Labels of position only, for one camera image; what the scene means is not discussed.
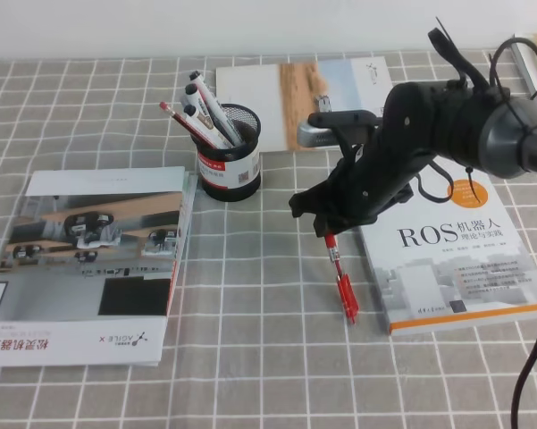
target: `orange circular label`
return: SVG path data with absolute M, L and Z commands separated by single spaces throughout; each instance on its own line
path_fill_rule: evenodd
M 450 186 L 447 188 L 447 195 L 450 195 Z M 473 181 L 473 188 L 468 180 L 461 179 L 455 181 L 455 189 L 451 201 L 464 208 L 482 207 L 489 200 L 489 193 L 483 185 Z

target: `white book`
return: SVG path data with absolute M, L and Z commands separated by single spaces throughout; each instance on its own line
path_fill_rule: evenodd
M 0 263 L 0 366 L 158 363 L 196 184 L 35 172 Z
M 360 227 L 390 333 L 429 332 L 537 317 L 537 268 L 489 177 L 436 159 L 454 179 L 443 204 L 414 196 Z M 449 183 L 430 167 L 424 188 Z
M 382 117 L 391 86 L 382 56 L 216 69 L 219 101 L 258 115 L 260 152 L 299 150 L 298 126 L 314 112 L 368 110 Z

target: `orange stripe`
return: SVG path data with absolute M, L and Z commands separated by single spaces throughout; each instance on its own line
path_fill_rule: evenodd
M 463 313 L 459 315 L 442 315 L 439 317 L 429 317 L 426 319 L 406 320 L 404 322 L 394 322 L 390 324 L 390 333 L 397 329 L 412 328 L 414 326 L 427 326 L 430 324 L 447 324 L 449 322 L 459 322 L 462 320 L 483 319 L 497 315 L 514 315 L 516 313 L 528 313 L 537 311 L 537 304 L 531 306 L 515 308 L 499 308 L 496 310 L 479 311 L 476 313 Z

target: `red pen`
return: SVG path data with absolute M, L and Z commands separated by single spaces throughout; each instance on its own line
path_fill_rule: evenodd
M 190 123 L 188 123 L 185 118 L 183 118 L 180 114 L 172 110 L 169 105 L 167 105 L 164 101 L 162 101 L 159 104 L 159 107 L 161 107 L 165 112 L 167 112 L 175 121 L 177 121 L 185 130 L 190 132 L 193 136 L 195 136 L 197 139 L 202 141 L 204 144 L 210 146 L 210 147 L 216 147 L 211 143 L 211 141 L 208 139 L 208 137 L 197 130 L 195 127 L 193 127 Z
M 357 304 L 356 296 L 354 291 L 351 289 L 351 282 L 349 281 L 349 276 L 343 272 L 340 263 L 340 252 L 338 251 L 338 245 L 333 234 L 328 234 L 324 237 L 325 246 L 328 248 L 330 254 L 330 260 L 335 265 L 336 271 L 338 272 L 338 277 L 336 278 L 336 283 L 338 283 L 338 290 L 340 291 L 341 304 L 346 312 L 346 317 L 351 320 L 351 323 L 356 322 L 357 311 L 359 310 L 359 305 Z

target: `black mesh pen holder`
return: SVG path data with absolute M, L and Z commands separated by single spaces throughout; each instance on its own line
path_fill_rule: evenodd
M 192 139 L 197 145 L 203 189 L 211 198 L 234 202 L 250 197 L 260 187 L 260 120 L 243 105 L 222 107 L 244 140 L 244 145 L 216 149 L 194 137 Z

